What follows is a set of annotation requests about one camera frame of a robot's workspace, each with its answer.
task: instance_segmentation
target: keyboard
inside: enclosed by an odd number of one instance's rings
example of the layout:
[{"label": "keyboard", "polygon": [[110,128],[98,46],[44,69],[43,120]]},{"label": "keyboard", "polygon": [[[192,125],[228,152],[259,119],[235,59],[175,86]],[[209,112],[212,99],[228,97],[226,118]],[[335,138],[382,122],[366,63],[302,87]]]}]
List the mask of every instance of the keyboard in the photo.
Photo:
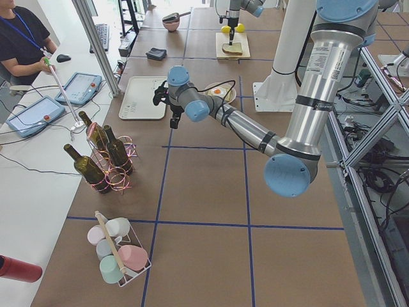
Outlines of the keyboard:
[{"label": "keyboard", "polygon": [[[108,51],[109,47],[109,26],[107,24],[96,24],[95,25],[96,32],[98,33],[98,37],[100,38],[102,47],[105,51]],[[89,52],[94,53],[92,46],[89,46]]]}]

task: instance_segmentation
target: bread slice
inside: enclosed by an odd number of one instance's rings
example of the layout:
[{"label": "bread slice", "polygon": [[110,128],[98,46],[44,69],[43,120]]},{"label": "bread slice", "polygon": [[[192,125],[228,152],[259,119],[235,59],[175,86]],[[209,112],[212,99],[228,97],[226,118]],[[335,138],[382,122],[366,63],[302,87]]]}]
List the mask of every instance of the bread slice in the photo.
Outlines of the bread slice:
[{"label": "bread slice", "polygon": [[224,43],[222,45],[222,51],[226,54],[233,54],[235,56],[241,56],[243,54],[242,43]]}]

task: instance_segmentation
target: person's arm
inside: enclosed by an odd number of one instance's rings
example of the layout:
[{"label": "person's arm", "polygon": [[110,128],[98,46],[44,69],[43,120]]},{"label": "person's arm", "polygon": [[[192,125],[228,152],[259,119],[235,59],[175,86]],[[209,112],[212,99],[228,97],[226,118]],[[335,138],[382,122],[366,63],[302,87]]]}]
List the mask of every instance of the person's arm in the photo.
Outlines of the person's arm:
[{"label": "person's arm", "polygon": [[4,67],[14,75],[15,77],[22,77],[24,75],[33,75],[37,72],[51,72],[50,68],[45,64],[44,59],[41,59],[37,63],[30,65],[20,65],[16,58],[7,59],[6,61],[1,61]]},{"label": "person's arm", "polygon": [[47,50],[48,50],[50,53],[54,53],[54,52],[57,50],[57,45],[56,45],[56,43],[54,43],[54,41],[53,41],[50,37],[47,37],[47,38],[44,40],[44,46],[47,48]]}]

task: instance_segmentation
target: white table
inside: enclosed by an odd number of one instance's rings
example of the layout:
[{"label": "white table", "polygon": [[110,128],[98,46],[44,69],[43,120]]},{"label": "white table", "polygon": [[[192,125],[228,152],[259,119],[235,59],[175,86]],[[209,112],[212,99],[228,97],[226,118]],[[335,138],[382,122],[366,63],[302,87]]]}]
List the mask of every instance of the white table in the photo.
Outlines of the white table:
[{"label": "white table", "polygon": [[[113,26],[110,28],[111,39],[107,56],[112,69],[115,68],[117,60],[121,59],[118,52],[119,31]],[[81,23],[78,23],[71,33],[50,60],[56,66],[61,82],[63,84],[67,82],[74,72],[102,75],[95,55],[89,53],[88,38]],[[72,60],[57,63],[56,57],[62,53],[71,55]],[[42,72],[36,78],[33,86],[52,84],[56,85],[53,76]],[[42,94],[55,97],[58,91],[57,89],[44,90]],[[20,104],[28,106],[39,98],[37,92],[31,91],[22,98]],[[106,84],[94,98],[97,105],[89,102],[81,109],[89,116],[93,116],[100,107],[101,110],[93,120],[102,123],[111,99],[112,95]],[[53,124],[70,128],[73,123],[73,116],[67,114]],[[0,128],[0,133],[8,131],[10,128],[7,124]],[[0,134],[0,143],[20,139],[15,132]],[[39,135],[27,141],[4,145],[0,153],[19,161],[28,168],[76,173],[73,168],[73,160],[63,150],[64,144],[67,143],[71,143],[83,155],[91,153],[85,131],[75,135],[75,139],[71,141],[70,132],[61,127],[47,127]],[[0,255],[38,264],[45,270],[80,179],[80,176],[28,171],[0,157]],[[35,283],[25,283],[0,278],[1,306],[29,306],[40,282],[41,279]]]}]

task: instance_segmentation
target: computer mouse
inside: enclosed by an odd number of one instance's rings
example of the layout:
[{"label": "computer mouse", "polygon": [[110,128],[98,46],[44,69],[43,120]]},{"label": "computer mouse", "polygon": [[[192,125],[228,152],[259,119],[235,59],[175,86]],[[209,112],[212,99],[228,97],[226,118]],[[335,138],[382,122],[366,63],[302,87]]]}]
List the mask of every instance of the computer mouse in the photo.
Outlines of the computer mouse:
[{"label": "computer mouse", "polygon": [[62,62],[67,62],[70,61],[71,57],[67,54],[58,54],[57,56],[57,62],[62,63]]}]

